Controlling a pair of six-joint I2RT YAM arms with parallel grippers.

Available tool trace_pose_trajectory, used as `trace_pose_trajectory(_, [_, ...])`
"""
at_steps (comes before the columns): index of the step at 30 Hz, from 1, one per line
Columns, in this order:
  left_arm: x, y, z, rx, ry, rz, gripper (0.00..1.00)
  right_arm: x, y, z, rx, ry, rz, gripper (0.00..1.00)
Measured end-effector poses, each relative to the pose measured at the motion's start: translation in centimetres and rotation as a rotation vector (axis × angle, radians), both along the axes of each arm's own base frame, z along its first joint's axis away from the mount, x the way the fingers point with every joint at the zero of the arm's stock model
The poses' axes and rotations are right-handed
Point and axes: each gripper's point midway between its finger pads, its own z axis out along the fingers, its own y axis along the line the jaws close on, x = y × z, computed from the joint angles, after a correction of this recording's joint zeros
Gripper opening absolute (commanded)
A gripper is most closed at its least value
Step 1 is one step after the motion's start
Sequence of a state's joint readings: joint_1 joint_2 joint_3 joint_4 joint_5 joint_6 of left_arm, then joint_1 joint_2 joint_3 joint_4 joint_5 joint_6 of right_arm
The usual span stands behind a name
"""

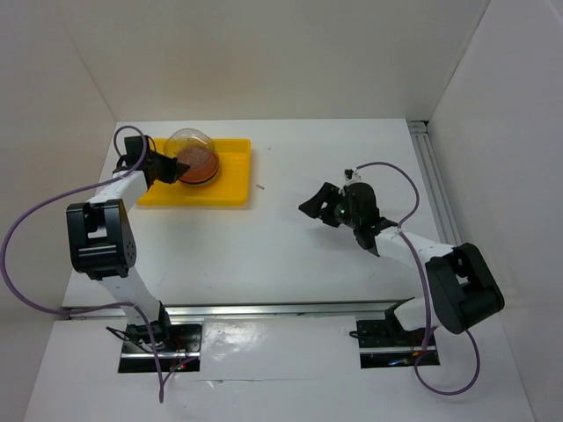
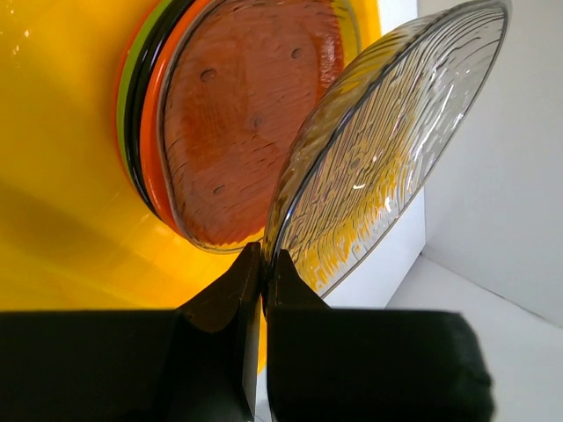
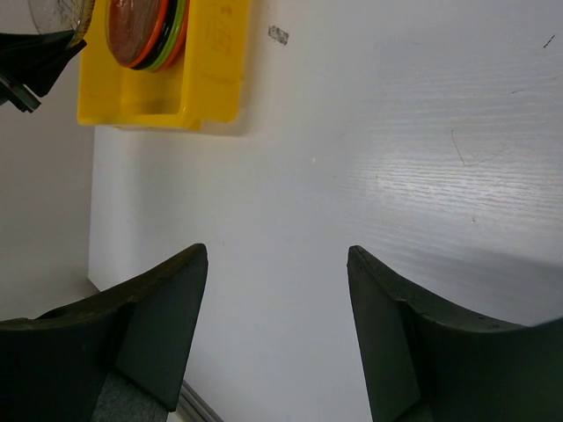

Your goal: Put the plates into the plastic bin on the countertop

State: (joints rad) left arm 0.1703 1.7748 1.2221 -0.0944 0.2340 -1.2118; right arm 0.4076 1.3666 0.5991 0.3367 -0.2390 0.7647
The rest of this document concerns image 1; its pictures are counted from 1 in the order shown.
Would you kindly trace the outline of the green plate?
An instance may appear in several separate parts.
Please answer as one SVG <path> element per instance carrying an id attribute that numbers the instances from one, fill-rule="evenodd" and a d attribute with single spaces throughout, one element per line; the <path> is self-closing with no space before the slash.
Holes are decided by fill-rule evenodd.
<path id="1" fill-rule="evenodd" d="M 203 180 L 201 182 L 186 182 L 186 181 L 182 181 L 182 184 L 184 186 L 188 186 L 191 188 L 203 188 L 206 186 L 212 186 L 217 180 L 219 179 L 219 174 L 215 174 L 213 177 L 208 178 L 206 180 Z"/>

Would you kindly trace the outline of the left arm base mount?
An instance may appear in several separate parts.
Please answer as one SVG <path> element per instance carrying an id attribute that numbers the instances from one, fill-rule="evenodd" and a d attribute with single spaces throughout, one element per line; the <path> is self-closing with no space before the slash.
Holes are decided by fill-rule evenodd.
<path id="1" fill-rule="evenodd" d="M 199 372 L 201 367 L 202 323 L 173 324 L 171 337 L 156 343 L 161 370 L 170 369 L 178 373 Z M 121 356 L 118 366 L 120 374 L 156 373 L 153 350 L 150 343 L 132 340 L 125 331 L 106 327 L 106 330 L 121 341 Z"/>

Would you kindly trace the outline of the grey translucent plate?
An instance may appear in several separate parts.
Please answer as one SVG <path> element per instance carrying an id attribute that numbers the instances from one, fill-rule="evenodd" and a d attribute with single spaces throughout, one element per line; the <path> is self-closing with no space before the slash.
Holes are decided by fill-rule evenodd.
<path id="1" fill-rule="evenodd" d="M 177 154 L 188 146 L 202 146 L 216 152 L 214 141 L 200 130 L 182 128 L 173 133 L 164 144 L 164 154 L 168 157 L 177 157 Z"/>
<path id="2" fill-rule="evenodd" d="M 177 154 L 181 164 L 189 166 L 179 180 L 197 185 L 212 179 L 219 169 L 219 157 L 214 150 L 202 146 L 188 146 Z"/>

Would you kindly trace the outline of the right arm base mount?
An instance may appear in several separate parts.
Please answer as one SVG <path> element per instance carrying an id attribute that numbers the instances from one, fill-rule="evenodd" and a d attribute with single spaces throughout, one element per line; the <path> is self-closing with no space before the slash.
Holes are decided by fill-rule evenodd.
<path id="1" fill-rule="evenodd" d="M 361 369 L 413 367 L 419 358 L 422 366 L 437 366 L 435 337 L 431 335 L 424 348 L 425 334 L 424 328 L 406 331 L 394 310 L 387 309 L 378 319 L 357 320 L 348 336 L 358 345 Z"/>

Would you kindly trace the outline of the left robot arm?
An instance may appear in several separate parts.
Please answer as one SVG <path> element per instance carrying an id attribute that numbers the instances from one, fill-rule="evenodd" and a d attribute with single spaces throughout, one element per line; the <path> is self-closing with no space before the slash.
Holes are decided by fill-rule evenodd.
<path id="1" fill-rule="evenodd" d="M 67 207 L 70 258 L 76 272 L 97 281 L 119 303 L 128 337 L 162 351 L 174 330 L 165 306 L 135 269 L 138 252 L 128 211 L 155 182 L 171 185 L 190 166 L 152 150 L 141 135 L 127 137 L 125 148 L 109 183 L 88 201 Z"/>

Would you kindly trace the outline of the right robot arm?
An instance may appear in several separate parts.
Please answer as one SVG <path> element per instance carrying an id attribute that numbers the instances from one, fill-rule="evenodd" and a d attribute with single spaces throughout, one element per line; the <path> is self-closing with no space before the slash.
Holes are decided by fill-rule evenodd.
<path id="1" fill-rule="evenodd" d="M 298 209 L 328 226 L 349 227 L 365 251 L 393 259 L 425 277 L 421 298 L 407 299 L 386 312 L 384 335 L 394 345 L 404 344 L 414 331 L 426 326 L 460 334 L 505 307 L 477 246 L 439 244 L 399 230 L 397 223 L 381 215 L 375 191 L 366 183 L 342 188 L 325 183 Z"/>

